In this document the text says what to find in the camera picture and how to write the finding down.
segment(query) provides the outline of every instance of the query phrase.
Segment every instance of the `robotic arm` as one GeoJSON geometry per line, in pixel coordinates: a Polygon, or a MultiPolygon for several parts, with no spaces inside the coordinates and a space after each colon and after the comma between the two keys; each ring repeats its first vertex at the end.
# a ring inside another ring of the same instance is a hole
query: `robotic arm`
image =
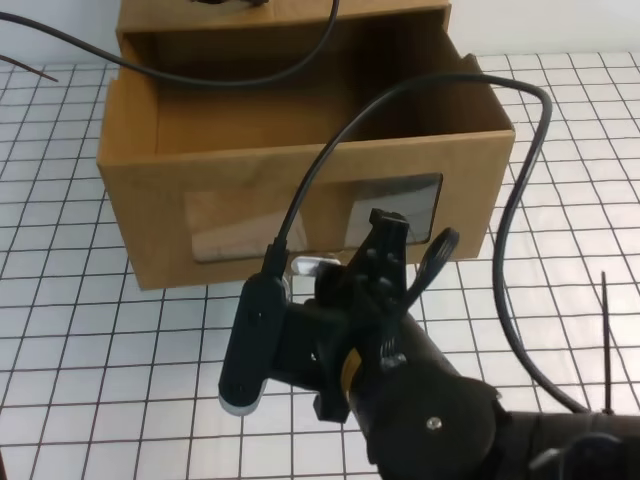
{"type": "Polygon", "coordinates": [[[407,222],[373,210],[370,223],[349,265],[320,267],[304,305],[287,303],[282,263],[247,282],[220,378],[227,411],[253,411],[268,378],[316,391],[320,420],[353,412],[384,480],[640,478],[639,417],[507,412],[410,317],[455,232],[432,243],[407,288],[407,222]]]}

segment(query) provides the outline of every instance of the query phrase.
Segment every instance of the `screw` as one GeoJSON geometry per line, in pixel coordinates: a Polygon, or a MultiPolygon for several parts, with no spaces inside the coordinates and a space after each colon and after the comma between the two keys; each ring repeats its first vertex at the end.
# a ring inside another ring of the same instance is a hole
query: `screw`
{"type": "Polygon", "coordinates": [[[431,431],[440,430],[442,428],[442,420],[439,417],[431,417],[427,420],[427,428],[431,431]]]}

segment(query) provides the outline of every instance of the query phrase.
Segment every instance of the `white grid surface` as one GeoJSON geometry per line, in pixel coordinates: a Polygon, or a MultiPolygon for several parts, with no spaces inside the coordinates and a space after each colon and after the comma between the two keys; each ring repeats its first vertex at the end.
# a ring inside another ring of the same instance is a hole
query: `white grid surface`
{"type": "MultiPolygon", "coordinates": [[[[613,397],[640,413],[640,55],[481,57],[556,103],[509,238],[508,300],[535,362],[603,406],[599,275],[608,275],[613,397]]],[[[57,65],[55,84],[0,66],[0,446],[11,480],[375,478],[357,425],[269,384],[258,411],[217,400],[240,284],[141,292],[95,166],[112,67],[57,65]]],[[[517,143],[477,260],[448,265],[412,312],[463,375],[504,405],[562,410],[500,330],[490,258],[540,113],[497,94],[517,143]]],[[[294,279],[296,300],[311,293],[294,279]]]]}

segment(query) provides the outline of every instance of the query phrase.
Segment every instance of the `grid paper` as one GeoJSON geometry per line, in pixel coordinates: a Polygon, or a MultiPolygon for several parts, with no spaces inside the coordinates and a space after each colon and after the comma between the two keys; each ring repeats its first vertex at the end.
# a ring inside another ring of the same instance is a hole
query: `grid paper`
{"type": "MultiPolygon", "coordinates": [[[[564,391],[602,408],[605,270],[614,409],[640,413],[640,55],[479,61],[557,102],[507,248],[519,334],[564,391]]],[[[47,70],[58,84],[0,66],[0,446],[9,478],[376,478],[356,423],[318,422],[313,394],[270,382],[255,414],[221,410],[217,381],[241,284],[139,290],[95,166],[105,85],[117,70],[47,70]]],[[[517,143],[482,252],[449,264],[412,313],[461,374],[499,388],[505,407],[562,411],[509,351],[493,305],[495,231],[540,114],[528,95],[496,93],[517,143]]],[[[294,278],[297,301],[311,289],[294,278]]]]}

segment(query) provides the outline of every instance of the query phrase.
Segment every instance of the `yellow label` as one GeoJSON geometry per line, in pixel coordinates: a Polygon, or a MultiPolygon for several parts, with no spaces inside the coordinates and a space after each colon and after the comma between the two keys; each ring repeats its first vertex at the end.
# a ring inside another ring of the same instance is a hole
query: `yellow label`
{"type": "Polygon", "coordinates": [[[354,348],[349,352],[349,355],[347,355],[347,358],[344,360],[344,363],[342,364],[342,375],[340,375],[342,393],[344,393],[347,401],[349,401],[353,378],[356,376],[356,373],[358,373],[360,365],[362,365],[362,358],[360,358],[360,354],[354,348]]]}

